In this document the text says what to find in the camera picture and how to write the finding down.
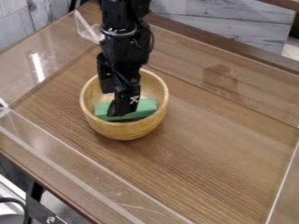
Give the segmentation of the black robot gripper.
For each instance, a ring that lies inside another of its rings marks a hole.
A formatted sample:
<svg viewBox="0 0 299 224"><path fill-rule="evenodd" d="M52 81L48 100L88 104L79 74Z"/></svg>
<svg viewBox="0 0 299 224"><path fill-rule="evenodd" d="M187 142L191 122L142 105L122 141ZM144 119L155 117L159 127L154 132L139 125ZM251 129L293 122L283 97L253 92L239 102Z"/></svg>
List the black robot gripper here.
<svg viewBox="0 0 299 224"><path fill-rule="evenodd" d="M104 39L99 42L98 78L104 94L115 91L107 115L123 116L136 111L140 99L140 68L154 50L154 34L148 26L128 29L100 27Z"/></svg>

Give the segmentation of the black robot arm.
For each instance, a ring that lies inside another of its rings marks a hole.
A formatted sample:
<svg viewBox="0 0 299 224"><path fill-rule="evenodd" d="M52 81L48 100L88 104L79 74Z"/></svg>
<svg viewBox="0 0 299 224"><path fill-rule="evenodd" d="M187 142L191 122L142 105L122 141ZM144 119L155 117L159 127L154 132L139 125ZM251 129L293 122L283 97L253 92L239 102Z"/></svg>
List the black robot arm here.
<svg viewBox="0 0 299 224"><path fill-rule="evenodd" d="M108 116L136 111L142 85L140 69L147 64L155 40L144 16L151 0L99 0L102 10L98 79L104 94L114 94Z"/></svg>

